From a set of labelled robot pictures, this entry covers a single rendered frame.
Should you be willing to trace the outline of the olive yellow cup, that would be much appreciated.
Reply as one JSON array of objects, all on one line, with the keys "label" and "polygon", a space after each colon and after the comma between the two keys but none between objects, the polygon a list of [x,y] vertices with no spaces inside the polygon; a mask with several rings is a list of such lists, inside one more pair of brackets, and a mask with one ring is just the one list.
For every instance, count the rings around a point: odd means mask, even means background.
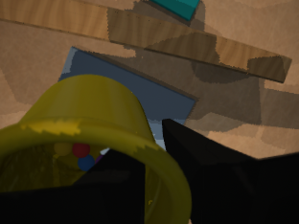
[{"label": "olive yellow cup", "polygon": [[146,167],[144,224],[189,224],[192,196],[180,165],[153,137],[143,106],[120,82],[100,75],[66,78],[49,88],[18,123],[0,129],[0,192],[71,186],[86,171],[55,143],[107,148]]}]

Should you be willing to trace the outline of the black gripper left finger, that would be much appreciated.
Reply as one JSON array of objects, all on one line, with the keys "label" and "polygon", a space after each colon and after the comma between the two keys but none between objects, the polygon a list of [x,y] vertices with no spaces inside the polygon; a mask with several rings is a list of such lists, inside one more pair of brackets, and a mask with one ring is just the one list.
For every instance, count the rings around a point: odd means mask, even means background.
[{"label": "black gripper left finger", "polygon": [[144,224],[146,167],[113,149],[71,186],[0,192],[0,224]]}]

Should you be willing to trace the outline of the brown wooden plank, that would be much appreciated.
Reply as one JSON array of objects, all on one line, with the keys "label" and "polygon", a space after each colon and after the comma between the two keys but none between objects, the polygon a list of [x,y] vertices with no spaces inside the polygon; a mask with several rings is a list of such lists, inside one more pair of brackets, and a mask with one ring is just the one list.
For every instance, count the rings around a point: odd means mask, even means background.
[{"label": "brown wooden plank", "polygon": [[81,0],[0,0],[0,20],[74,34],[284,83],[292,58]]}]

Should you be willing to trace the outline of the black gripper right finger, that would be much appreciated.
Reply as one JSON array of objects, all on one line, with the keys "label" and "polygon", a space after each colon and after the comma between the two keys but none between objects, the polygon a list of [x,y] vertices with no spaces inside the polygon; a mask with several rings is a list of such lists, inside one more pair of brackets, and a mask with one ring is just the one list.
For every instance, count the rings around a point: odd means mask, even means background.
[{"label": "black gripper right finger", "polygon": [[265,224],[272,201],[299,194],[299,151],[258,159],[171,119],[162,130],[191,190],[191,224]]}]

